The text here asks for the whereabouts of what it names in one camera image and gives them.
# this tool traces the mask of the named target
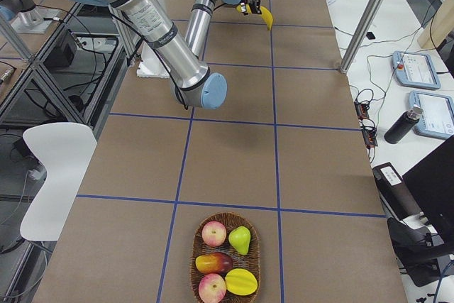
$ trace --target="tablet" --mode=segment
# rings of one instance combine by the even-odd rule
[[[396,78],[405,87],[440,89],[441,84],[430,55],[395,51],[392,67]]]
[[[417,134],[443,140],[454,135],[454,102],[449,96],[414,90],[409,102],[424,110],[415,126]]]

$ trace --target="green pear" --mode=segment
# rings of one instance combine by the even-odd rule
[[[249,252],[250,232],[247,227],[240,226],[235,228],[228,235],[228,242],[241,255],[247,255]]]

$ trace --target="brown basket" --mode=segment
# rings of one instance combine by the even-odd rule
[[[220,223],[224,224],[227,230],[226,241],[217,248],[213,248],[211,246],[206,245],[201,237],[201,230],[203,229],[205,224],[213,220],[219,221]],[[235,248],[233,248],[233,246],[231,246],[230,243],[228,242],[228,234],[233,229],[239,226],[245,226],[249,228],[250,231],[250,244],[249,252],[247,255],[240,255],[235,250]],[[194,296],[197,298],[197,301],[199,303],[203,303],[199,296],[199,283],[204,275],[200,273],[196,268],[196,258],[200,255],[213,252],[223,252],[231,256],[233,259],[233,268],[242,268],[251,271],[251,273],[254,274],[258,282],[258,288],[254,293],[249,294],[248,296],[238,296],[227,291],[226,296],[224,296],[221,303],[254,302],[255,298],[257,297],[258,290],[260,288],[260,249],[258,245],[257,233],[255,232],[254,226],[252,226],[249,223],[249,221],[244,219],[242,216],[229,212],[217,213],[214,214],[213,216],[209,216],[208,218],[202,221],[194,237],[194,244],[192,246],[191,257],[191,286],[192,291],[194,292]]]

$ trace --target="device screen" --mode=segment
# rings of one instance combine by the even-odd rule
[[[428,131],[454,134],[453,113],[446,98],[420,94],[419,101]]]
[[[401,59],[405,65],[406,77],[410,81],[435,84],[426,56],[406,53],[401,54]]]

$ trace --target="white table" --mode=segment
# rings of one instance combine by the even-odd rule
[[[333,26],[346,33],[353,34],[369,0],[326,1]],[[353,64],[348,70],[350,85],[357,87],[359,90],[371,88],[375,93],[375,98],[379,99],[383,96],[383,92],[369,80],[367,56],[388,56],[392,55],[395,50],[408,50],[408,52],[421,50],[417,38],[422,33],[422,28],[406,0],[384,0],[369,31],[375,34],[376,39],[368,40],[365,38],[362,43],[363,45],[369,45],[371,42],[383,40],[399,40],[406,35],[410,35],[397,42],[374,43],[362,47],[359,49]],[[351,39],[351,36],[346,33],[336,31],[336,37],[342,55],[345,53],[345,48],[348,47]],[[432,57],[437,72],[447,71],[446,66],[435,50],[425,51],[425,53],[428,53]],[[419,136],[413,131],[410,131],[397,144],[392,145],[387,143],[383,138],[384,133],[404,111],[409,109],[409,93],[415,88],[403,87],[395,80],[395,77],[391,79],[391,57],[370,57],[370,69],[372,80],[375,83],[383,89],[386,89],[388,84],[390,84],[386,99],[380,110],[380,117],[377,113],[382,104],[381,101],[372,102],[369,110],[370,118],[375,123],[378,123],[378,147],[375,148],[375,158],[371,166],[374,167],[385,162],[391,162],[396,170],[403,175],[418,161],[438,147],[443,140]],[[435,93],[449,95],[454,98],[454,79],[452,76],[450,74],[443,74],[439,75],[439,78],[441,88],[436,90]],[[352,88],[353,98],[356,97],[357,93]],[[363,97],[360,97],[360,100],[370,99],[370,92],[364,93],[363,95]],[[412,227],[417,226],[417,221],[412,221],[412,223],[414,224]],[[427,297],[427,293],[434,293],[437,284],[435,282],[418,288],[413,284],[408,275],[403,275],[402,281],[406,288],[409,303],[414,303],[420,297]],[[433,298],[427,298],[426,303],[432,303]],[[454,302],[454,276],[443,280],[437,301]]]

